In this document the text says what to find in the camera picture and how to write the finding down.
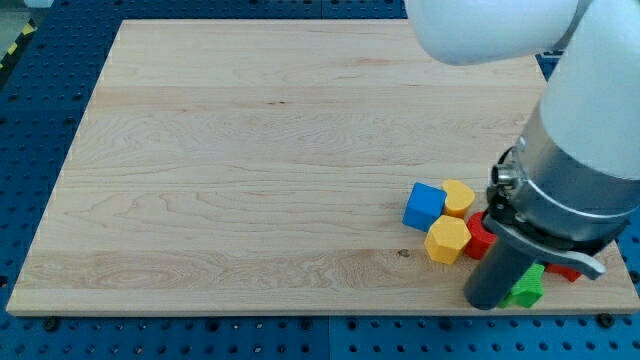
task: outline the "wooden board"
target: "wooden board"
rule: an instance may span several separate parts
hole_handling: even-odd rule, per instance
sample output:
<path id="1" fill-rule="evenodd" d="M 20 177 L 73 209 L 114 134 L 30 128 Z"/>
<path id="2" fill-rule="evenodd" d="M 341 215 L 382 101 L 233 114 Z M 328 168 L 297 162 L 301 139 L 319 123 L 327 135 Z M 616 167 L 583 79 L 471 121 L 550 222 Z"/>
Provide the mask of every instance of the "wooden board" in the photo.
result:
<path id="1" fill-rule="evenodd" d="M 476 262 L 430 261 L 404 205 L 415 181 L 482 191 L 544 87 L 532 58 L 440 64 L 404 21 L 126 21 L 8 310 L 487 314 L 462 295 Z M 637 310 L 600 258 L 492 313 Z"/>

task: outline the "colored block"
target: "colored block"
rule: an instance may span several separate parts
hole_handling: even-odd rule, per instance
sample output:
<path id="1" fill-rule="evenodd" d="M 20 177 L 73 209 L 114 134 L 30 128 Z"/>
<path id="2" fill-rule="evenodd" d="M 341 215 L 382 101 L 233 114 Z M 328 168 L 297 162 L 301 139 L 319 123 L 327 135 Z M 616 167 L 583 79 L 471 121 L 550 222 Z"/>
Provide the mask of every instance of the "colored block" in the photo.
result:
<path id="1" fill-rule="evenodd" d="M 462 181 L 450 179 L 442 183 L 442 190 L 447 194 L 444 214 L 463 219 L 476 199 L 476 193 Z"/>
<path id="2" fill-rule="evenodd" d="M 446 196 L 447 194 L 440 189 L 415 183 L 402 223 L 421 231 L 429 231 L 431 225 L 442 214 Z"/>
<path id="3" fill-rule="evenodd" d="M 555 265 L 555 264 L 547 265 L 546 271 L 552 274 L 560 274 L 571 282 L 578 280 L 578 278 L 582 275 L 579 271 L 575 271 L 566 266 Z"/>
<path id="4" fill-rule="evenodd" d="M 464 249 L 464 252 L 472 259 L 480 260 L 489 250 L 489 246 L 498 238 L 495 234 L 487 230 L 482 225 L 482 215 L 484 212 L 477 212 L 469 218 L 467 228 L 471 233 L 471 241 Z"/>
<path id="5" fill-rule="evenodd" d="M 542 295 L 542 274 L 544 265 L 534 264 L 527 270 L 520 280 L 513 286 L 509 294 L 502 300 L 499 307 L 504 309 L 509 306 L 522 306 L 530 308 Z"/>
<path id="6" fill-rule="evenodd" d="M 462 219 L 442 215 L 429 229 L 424 248 L 431 260 L 451 265 L 458 260 L 470 239 L 471 234 Z"/>

